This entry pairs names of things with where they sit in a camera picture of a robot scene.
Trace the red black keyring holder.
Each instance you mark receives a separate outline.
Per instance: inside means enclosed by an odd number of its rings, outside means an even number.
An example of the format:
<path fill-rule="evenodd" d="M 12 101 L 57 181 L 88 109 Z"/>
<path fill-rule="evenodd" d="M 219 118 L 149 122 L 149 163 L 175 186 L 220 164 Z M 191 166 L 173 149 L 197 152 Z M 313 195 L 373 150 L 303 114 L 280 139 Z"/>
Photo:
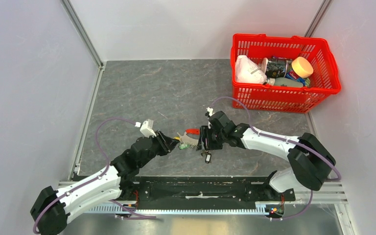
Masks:
<path fill-rule="evenodd" d="M 190 148 L 197 149 L 199 144 L 199 129 L 187 129 L 183 134 L 177 132 L 177 137 L 180 137 L 181 143 L 190 144 Z"/>

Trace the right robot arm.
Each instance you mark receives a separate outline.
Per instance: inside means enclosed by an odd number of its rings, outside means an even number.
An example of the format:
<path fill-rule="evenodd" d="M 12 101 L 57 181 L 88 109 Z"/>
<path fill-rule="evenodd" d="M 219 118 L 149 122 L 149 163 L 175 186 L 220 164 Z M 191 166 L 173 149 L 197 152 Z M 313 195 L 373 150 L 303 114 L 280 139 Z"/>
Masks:
<path fill-rule="evenodd" d="M 330 173 L 336 170 L 334 157 L 311 133 L 284 136 L 262 131 L 246 123 L 235 124 L 223 111 L 207 108 L 208 125 L 200 128 L 198 148 L 220 150 L 224 144 L 241 149 L 258 150 L 280 157 L 290 167 L 272 172 L 263 186 L 268 200 L 276 200 L 294 187 L 319 191 Z"/>

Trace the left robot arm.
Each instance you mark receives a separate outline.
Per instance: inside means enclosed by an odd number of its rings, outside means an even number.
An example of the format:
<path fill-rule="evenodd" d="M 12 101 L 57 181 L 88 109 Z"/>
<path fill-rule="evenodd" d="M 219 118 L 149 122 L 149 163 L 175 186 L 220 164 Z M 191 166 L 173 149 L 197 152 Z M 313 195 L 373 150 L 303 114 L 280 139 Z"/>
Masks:
<path fill-rule="evenodd" d="M 30 214 L 36 235 L 57 235 L 75 218 L 93 206 L 134 194 L 132 178 L 156 156 L 169 154 L 179 141 L 157 131 L 154 136 L 138 138 L 130 148 L 114 158 L 99 172 L 70 186 L 41 190 Z"/>

